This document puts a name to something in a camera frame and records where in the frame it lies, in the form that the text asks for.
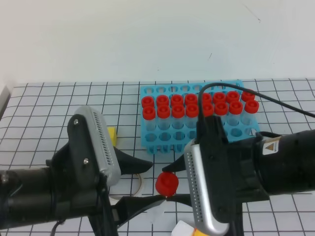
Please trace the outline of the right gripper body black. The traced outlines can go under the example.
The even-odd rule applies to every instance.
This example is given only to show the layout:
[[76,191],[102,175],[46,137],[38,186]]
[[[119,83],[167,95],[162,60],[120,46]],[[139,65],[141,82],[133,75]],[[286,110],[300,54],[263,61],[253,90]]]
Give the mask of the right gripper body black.
[[266,201],[267,192],[255,168],[259,140],[241,140],[228,145],[228,160],[235,188],[235,215],[229,222],[227,236],[243,236],[243,203]]

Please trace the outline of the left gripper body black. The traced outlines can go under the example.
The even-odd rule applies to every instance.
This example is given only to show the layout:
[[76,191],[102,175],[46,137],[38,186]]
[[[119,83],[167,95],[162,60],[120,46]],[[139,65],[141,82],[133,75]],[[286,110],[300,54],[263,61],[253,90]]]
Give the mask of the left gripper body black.
[[93,188],[78,188],[70,160],[69,144],[46,162],[52,178],[52,215],[62,221],[87,216],[96,236],[116,236],[117,226],[111,211],[106,176],[99,176]]

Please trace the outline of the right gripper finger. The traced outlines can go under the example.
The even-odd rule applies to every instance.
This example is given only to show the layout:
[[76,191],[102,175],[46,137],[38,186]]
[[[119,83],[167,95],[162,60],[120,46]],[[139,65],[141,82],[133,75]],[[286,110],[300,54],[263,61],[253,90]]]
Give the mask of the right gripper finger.
[[191,206],[190,194],[175,194],[170,197],[166,197],[167,202],[181,203],[187,206]]
[[163,172],[180,172],[185,170],[185,158],[181,155],[176,161],[162,168]]

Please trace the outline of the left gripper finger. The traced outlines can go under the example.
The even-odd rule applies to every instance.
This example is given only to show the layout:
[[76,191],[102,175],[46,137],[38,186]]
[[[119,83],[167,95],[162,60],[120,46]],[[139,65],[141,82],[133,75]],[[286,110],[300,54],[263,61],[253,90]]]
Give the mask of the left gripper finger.
[[121,169],[122,175],[135,175],[147,172],[153,162],[142,160],[131,155],[128,155],[114,147],[114,151]]
[[115,205],[112,205],[114,222],[119,228],[127,221],[151,208],[159,206],[164,201],[165,197],[162,195],[148,197],[124,196]]

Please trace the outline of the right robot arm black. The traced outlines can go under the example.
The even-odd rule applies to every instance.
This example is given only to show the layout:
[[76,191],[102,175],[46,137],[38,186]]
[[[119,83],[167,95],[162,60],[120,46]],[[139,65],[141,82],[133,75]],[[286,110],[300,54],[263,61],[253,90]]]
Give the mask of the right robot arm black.
[[225,132],[212,132],[163,170],[187,171],[190,194],[179,200],[192,207],[201,232],[242,236],[243,203],[314,190],[315,133],[258,132],[231,143]]

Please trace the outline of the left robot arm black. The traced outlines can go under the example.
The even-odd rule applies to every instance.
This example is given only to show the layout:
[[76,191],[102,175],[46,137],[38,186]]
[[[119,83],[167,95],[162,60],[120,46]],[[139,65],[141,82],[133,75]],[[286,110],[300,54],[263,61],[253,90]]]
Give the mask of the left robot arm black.
[[86,216],[97,236],[115,236],[118,228],[165,197],[122,197],[109,200],[109,178],[99,170],[91,145],[67,143],[47,167],[0,174],[2,229]]

